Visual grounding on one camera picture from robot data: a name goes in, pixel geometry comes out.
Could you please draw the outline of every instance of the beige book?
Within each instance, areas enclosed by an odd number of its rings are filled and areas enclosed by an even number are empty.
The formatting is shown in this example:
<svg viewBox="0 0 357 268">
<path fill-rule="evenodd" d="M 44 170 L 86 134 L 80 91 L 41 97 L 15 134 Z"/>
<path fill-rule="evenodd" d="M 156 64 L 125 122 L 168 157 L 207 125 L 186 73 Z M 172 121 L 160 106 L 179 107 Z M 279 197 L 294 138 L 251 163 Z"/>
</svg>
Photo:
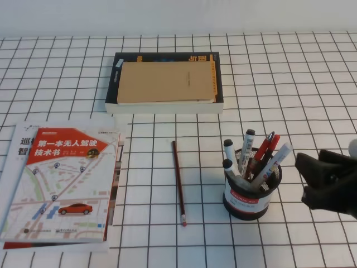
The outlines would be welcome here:
<svg viewBox="0 0 357 268">
<path fill-rule="evenodd" d="M 209 61 L 123 63 L 118 104 L 212 103 Z"/>
</svg>

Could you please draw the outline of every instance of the pen holder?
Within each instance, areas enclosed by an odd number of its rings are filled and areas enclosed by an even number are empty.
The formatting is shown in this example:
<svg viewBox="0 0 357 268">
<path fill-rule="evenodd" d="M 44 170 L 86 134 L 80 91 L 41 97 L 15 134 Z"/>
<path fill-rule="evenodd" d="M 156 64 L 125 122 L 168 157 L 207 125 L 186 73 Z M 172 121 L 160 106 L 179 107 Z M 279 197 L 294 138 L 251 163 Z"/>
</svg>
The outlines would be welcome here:
<svg viewBox="0 0 357 268">
<path fill-rule="evenodd" d="M 252 148 L 249 160 L 254 157 L 257 151 L 258 148 Z M 237 158 L 237 163 L 235 164 L 237 168 L 240 152 L 241 150 L 235 151 L 235 158 Z M 260 218 L 268 210 L 273 192 L 281 182 L 282 170 L 281 167 L 278 166 L 256 193 L 248 192 L 237 186 L 226 173 L 225 177 L 225 190 L 223 192 L 224 207 L 236 218 L 244 221 L 253 221 Z"/>
</svg>

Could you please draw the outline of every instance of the table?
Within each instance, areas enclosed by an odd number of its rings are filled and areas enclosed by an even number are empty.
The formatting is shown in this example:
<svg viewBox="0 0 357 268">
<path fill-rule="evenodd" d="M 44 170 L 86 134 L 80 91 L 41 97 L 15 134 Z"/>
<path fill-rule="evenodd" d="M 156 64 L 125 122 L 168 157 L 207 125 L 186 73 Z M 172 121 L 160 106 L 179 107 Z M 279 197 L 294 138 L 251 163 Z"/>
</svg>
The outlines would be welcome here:
<svg viewBox="0 0 357 268">
<path fill-rule="evenodd" d="M 0 39 L 0 170 L 15 124 L 99 120 L 115 52 L 218 51 L 223 114 L 135 114 L 128 121 L 108 253 L 0 251 L 0 267 L 356 267 L 357 222 L 309 210 L 295 155 L 348 154 L 357 138 L 357 33 L 23 37 Z M 222 141 L 281 135 L 294 149 L 261 219 L 222 205 Z M 171 141 L 178 143 L 188 226 L 180 225 Z"/>
</svg>

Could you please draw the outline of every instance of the red marker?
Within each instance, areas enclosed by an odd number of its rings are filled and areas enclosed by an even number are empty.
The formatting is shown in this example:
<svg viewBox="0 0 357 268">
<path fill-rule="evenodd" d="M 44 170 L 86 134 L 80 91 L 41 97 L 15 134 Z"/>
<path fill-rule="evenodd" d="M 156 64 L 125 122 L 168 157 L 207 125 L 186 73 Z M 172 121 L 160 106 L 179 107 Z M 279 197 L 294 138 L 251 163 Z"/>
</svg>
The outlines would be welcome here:
<svg viewBox="0 0 357 268">
<path fill-rule="evenodd" d="M 273 152 L 275 150 L 275 147 L 277 147 L 277 144 L 278 144 L 279 140 L 280 140 L 280 135 L 275 135 L 273 137 L 272 142 L 269 144 L 269 147 L 268 147 L 266 153 L 264 154 L 264 157 L 263 157 L 263 160 L 262 160 L 262 163 L 261 163 L 262 169 L 268 164 L 269 159 L 273 155 Z"/>
<path fill-rule="evenodd" d="M 261 160 L 262 156 L 264 155 L 265 151 L 267 150 L 269 144 L 271 143 L 273 137 L 274 137 L 275 132 L 273 131 L 272 133 L 269 134 L 269 136 L 266 137 L 266 139 L 263 141 L 262 145 L 258 149 L 258 151 L 255 153 L 254 158 L 250 161 L 247 171 L 245 172 L 244 178 L 247 180 L 249 179 L 250 173 L 255 172 L 255 168 L 257 167 L 257 164 Z"/>
</svg>

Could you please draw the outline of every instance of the red banner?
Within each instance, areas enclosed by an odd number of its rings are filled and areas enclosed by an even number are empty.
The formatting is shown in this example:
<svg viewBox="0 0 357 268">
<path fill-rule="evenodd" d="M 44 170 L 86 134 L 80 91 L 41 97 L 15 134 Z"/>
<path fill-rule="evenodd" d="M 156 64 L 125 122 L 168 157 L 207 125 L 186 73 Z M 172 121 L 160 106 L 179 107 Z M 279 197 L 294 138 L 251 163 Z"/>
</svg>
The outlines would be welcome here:
<svg viewBox="0 0 357 268">
<path fill-rule="evenodd" d="M 39 128 L 27 165 L 61 157 L 98 157 L 107 143 L 76 128 Z"/>
</svg>

